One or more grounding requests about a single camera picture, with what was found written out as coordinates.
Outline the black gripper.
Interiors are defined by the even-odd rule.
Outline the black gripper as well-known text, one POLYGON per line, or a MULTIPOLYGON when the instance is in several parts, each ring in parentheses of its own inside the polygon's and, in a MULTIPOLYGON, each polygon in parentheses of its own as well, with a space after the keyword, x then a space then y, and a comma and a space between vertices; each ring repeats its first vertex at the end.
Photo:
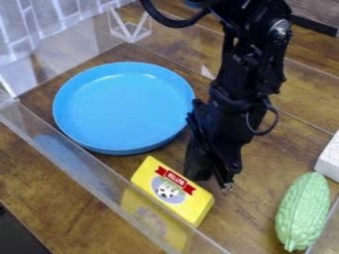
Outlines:
POLYGON ((253 138, 267 133, 257 131, 269 100, 263 98, 231 99, 217 86, 209 88, 209 100, 192 101, 187 116, 191 129, 184 177, 207 181, 215 177, 223 191, 233 186, 233 176, 243 170, 241 148, 253 138))

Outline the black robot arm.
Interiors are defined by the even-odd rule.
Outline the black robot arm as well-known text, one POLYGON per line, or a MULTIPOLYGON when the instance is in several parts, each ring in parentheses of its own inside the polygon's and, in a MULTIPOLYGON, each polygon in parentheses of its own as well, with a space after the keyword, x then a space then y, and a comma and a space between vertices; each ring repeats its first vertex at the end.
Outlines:
POLYGON ((224 30, 221 66, 209 86, 209 99, 192 101, 184 176, 216 179, 225 191, 243 170, 241 147, 255 136, 265 113, 275 113, 268 97, 286 81, 283 58, 291 38, 291 9, 284 0, 183 0, 211 12, 224 30))

